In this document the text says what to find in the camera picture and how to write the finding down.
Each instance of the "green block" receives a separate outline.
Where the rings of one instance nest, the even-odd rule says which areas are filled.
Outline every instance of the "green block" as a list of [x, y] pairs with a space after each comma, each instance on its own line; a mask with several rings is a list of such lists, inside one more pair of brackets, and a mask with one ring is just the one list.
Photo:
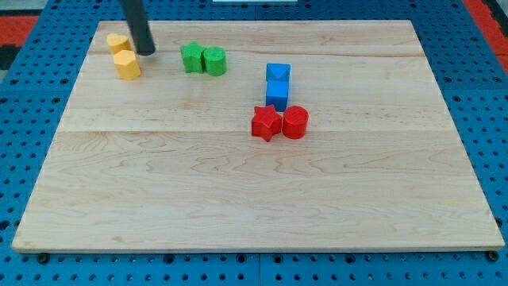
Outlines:
[[205, 61], [203, 59], [203, 52], [205, 47], [200, 46], [198, 43], [193, 41], [188, 45], [180, 47], [182, 53], [183, 66], [185, 72], [198, 72], [203, 73], [205, 70]]
[[221, 47], [209, 47], [203, 53], [206, 71], [209, 75], [224, 75], [227, 70], [225, 64], [225, 50]]

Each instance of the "black rod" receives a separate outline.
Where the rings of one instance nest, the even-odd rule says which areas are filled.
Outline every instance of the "black rod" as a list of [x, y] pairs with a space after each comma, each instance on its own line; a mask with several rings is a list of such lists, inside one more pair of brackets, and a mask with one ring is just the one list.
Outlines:
[[129, 25], [137, 53], [142, 56], [152, 55], [156, 51], [156, 46], [153, 44], [143, 2], [141, 0], [120, 0], [120, 4], [124, 10], [125, 20]]

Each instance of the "red star-shaped block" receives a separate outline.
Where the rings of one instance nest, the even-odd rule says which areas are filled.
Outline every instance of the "red star-shaped block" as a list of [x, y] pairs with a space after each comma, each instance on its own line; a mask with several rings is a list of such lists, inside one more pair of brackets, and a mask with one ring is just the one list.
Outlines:
[[283, 127], [283, 117], [275, 111], [273, 104], [266, 107], [254, 107], [252, 119], [252, 135], [262, 137], [266, 142], [271, 137], [280, 133]]

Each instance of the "red surface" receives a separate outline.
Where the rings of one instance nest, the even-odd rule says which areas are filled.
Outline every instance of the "red surface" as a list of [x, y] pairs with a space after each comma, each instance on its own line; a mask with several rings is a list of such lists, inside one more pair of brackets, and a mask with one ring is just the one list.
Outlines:
[[501, 26], [492, 17], [491, 9], [483, 4], [482, 0], [464, 0], [464, 5], [473, 16], [505, 72], [508, 72], [508, 59], [506, 58], [508, 56], [508, 38], [502, 34]]
[[307, 130], [309, 113], [300, 106], [290, 106], [284, 111], [283, 134], [290, 139], [299, 139]]
[[262, 137], [266, 142], [269, 142], [271, 137], [280, 133], [283, 117], [275, 111], [273, 104], [266, 107], [255, 106], [254, 113], [252, 119], [253, 136]]
[[13, 44], [21, 47], [29, 37], [39, 16], [0, 17], [0, 46]]

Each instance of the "red cylinder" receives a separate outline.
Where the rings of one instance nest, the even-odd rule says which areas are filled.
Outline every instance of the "red cylinder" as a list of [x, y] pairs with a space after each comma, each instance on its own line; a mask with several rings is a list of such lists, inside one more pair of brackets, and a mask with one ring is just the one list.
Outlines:
[[307, 130], [309, 113], [301, 106], [290, 106], [284, 111], [283, 134], [290, 139], [299, 139]]

